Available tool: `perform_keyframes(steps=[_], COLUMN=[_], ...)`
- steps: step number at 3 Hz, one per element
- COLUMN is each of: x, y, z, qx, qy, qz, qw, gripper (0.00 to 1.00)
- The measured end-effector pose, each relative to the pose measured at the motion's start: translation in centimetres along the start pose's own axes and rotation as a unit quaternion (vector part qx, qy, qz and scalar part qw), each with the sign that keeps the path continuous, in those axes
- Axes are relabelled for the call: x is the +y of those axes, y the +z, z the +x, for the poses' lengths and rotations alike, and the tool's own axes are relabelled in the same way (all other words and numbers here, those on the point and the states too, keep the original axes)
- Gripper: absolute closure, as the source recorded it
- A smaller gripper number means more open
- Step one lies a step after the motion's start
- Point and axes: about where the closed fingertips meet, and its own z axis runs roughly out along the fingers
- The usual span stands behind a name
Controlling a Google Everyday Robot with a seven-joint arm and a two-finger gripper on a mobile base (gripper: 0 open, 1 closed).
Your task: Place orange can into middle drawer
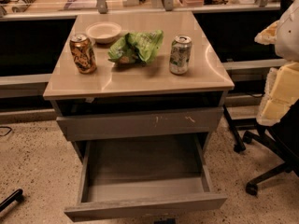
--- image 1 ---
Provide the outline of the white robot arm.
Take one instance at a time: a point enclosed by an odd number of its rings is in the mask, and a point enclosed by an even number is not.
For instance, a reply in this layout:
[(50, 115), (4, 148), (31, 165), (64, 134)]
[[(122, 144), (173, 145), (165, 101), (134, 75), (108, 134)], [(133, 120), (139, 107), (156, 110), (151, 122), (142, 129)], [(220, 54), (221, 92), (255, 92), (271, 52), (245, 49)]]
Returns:
[(280, 68), (270, 69), (256, 118), (260, 125), (272, 126), (299, 99), (299, 0), (294, 0), (280, 19), (258, 33), (254, 41), (273, 44), (276, 55), (286, 60)]

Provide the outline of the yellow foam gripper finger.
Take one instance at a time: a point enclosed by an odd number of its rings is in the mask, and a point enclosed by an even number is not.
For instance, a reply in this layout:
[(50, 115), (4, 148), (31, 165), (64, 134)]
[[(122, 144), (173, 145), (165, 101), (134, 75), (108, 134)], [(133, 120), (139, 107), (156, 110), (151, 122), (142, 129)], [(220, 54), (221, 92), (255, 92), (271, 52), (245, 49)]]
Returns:
[(262, 45), (275, 44), (277, 41), (277, 27), (278, 21), (274, 21), (265, 29), (263, 29), (260, 33), (258, 33), (255, 36), (254, 41)]
[(299, 63), (287, 62), (271, 68), (266, 78), (257, 122), (263, 126), (279, 123), (299, 99)]

